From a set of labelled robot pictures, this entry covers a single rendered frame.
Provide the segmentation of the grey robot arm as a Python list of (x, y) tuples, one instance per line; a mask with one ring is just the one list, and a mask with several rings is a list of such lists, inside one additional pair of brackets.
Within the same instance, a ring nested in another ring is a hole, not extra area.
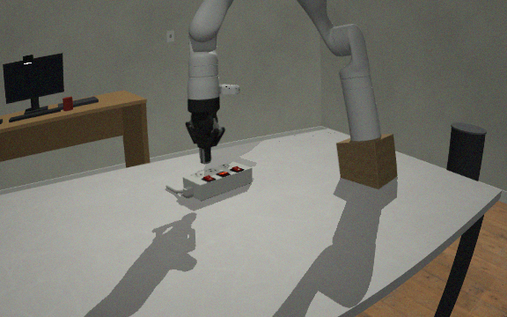
[[(327, 0), (297, 1), (329, 50), (336, 56), (351, 55), (349, 64), (339, 71), (351, 141), (380, 138), (378, 106), (361, 29), (355, 24), (334, 26), (327, 15)], [(203, 0), (189, 25), (189, 100), (208, 100), (219, 97), (219, 94), (239, 93), (238, 85), (221, 85), (218, 80), (217, 33), (232, 2)]]

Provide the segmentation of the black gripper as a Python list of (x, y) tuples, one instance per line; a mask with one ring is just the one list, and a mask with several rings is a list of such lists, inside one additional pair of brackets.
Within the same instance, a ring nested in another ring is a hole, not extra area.
[[(211, 161), (211, 147), (217, 146), (225, 128), (217, 124), (217, 111), (220, 108), (220, 98), (208, 100), (187, 99), (187, 110), (191, 114), (186, 127), (194, 144), (200, 151), (200, 160), (204, 165)], [(193, 120), (194, 119), (194, 120)]]

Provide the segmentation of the grey power strip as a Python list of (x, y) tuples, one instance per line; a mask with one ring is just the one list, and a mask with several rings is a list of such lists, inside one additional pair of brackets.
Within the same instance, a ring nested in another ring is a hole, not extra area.
[(252, 167), (232, 161), (182, 178), (183, 190), (168, 185), (166, 187), (175, 193), (191, 195), (202, 201), (253, 182), (253, 173)]

